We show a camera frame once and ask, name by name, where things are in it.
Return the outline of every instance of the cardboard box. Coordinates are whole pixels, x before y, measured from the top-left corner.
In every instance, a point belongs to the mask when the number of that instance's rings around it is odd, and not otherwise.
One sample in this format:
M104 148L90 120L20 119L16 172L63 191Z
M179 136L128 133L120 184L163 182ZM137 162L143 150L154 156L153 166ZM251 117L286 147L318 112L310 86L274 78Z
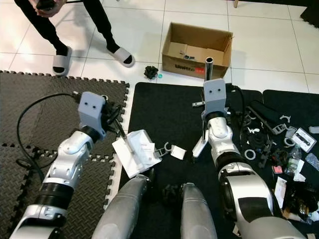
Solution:
M213 79L223 78L230 64L232 37L228 31L171 22L162 51L163 70L204 79L205 59L212 57Z

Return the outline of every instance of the person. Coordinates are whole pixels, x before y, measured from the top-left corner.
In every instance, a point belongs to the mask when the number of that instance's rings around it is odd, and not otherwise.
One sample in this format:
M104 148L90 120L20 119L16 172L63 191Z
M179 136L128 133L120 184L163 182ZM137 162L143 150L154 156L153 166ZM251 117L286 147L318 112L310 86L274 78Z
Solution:
M65 75L68 72L72 49L61 42L57 36L55 26L49 18L56 15L67 0L54 0L55 5L51 9L37 9L39 0L14 0L21 8L24 15L40 33L55 48L56 55L53 58L53 72L56 75ZM118 46L111 33L111 24L99 0L83 0L84 7L91 16L98 31L106 40L106 48L110 55L117 59L123 66L134 65L134 57L124 48Z

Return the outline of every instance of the white tile floor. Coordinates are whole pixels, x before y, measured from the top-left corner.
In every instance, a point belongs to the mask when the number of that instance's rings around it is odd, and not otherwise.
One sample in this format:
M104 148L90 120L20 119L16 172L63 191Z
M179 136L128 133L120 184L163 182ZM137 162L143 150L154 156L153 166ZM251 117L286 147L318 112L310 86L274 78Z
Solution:
M227 0L101 1L115 40L137 60L130 69L106 53L105 41L81 3L64 6L52 22L60 39L73 48L70 76L131 84L125 130L137 82L202 84L201 79L161 68L162 43L171 21L234 32L227 82L261 92L274 89L319 94L319 29L299 17L305 7L239 1L234 9L233 2ZM0 0L0 15L0 69L52 73L53 47L39 36L13 0ZM163 77L146 79L147 65L158 67Z

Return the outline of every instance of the silver robot leg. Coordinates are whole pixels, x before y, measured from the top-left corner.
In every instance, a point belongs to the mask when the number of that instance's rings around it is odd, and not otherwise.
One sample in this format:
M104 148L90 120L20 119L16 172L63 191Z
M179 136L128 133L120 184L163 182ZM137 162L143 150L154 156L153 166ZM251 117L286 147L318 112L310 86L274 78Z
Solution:
M182 239L217 239L207 202L193 183L186 183L183 187L180 231Z
M148 177L137 175L117 193L96 226L92 239L127 239L138 220Z

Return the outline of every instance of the white slide sandal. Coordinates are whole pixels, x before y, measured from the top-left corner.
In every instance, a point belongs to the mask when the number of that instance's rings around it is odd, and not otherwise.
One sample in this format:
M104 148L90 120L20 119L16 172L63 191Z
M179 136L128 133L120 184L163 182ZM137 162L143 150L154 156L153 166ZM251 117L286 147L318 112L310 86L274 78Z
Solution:
M132 67L135 63L134 56L125 50L123 47L120 47L116 52L112 53L107 49L108 53L113 56L116 60L118 60L123 66L125 67ZM124 61L129 57L132 56L132 61L129 64L125 64Z
M68 55L67 56L56 55L53 57L52 70L53 70L55 75L64 76L69 72L71 53L72 53L72 48L68 46ZM55 72L53 67L64 68L64 71Z

